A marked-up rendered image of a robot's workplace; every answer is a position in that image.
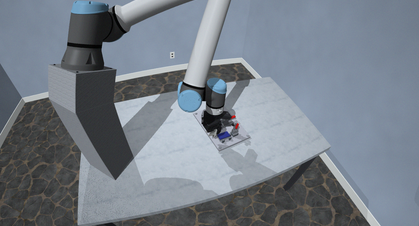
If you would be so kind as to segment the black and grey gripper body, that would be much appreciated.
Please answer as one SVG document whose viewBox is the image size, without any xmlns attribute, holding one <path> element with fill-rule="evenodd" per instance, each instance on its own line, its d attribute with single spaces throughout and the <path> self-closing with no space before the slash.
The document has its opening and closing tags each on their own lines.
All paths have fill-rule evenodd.
<svg viewBox="0 0 419 226">
<path fill-rule="evenodd" d="M 221 125 L 221 119 L 216 118 L 219 115 L 211 115 L 206 110 L 204 111 L 204 116 L 202 117 L 202 124 L 208 133 L 218 128 L 219 124 Z"/>
</svg>

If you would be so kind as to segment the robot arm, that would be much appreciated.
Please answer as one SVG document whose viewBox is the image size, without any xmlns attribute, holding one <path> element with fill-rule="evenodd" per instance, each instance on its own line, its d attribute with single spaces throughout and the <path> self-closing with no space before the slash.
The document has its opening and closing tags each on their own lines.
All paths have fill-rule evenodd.
<svg viewBox="0 0 419 226">
<path fill-rule="evenodd" d="M 110 9 L 106 3 L 75 1 L 61 67 L 76 71 L 104 69 L 103 42 L 119 40 L 138 22 L 190 1 L 193 0 L 134 0 Z M 209 114 L 221 114 L 216 118 L 225 120 L 232 117 L 224 111 L 227 84 L 219 78 L 206 82 L 230 2 L 208 0 L 187 72 L 178 86 L 178 105 L 185 112 L 195 112 L 206 102 Z"/>
</svg>

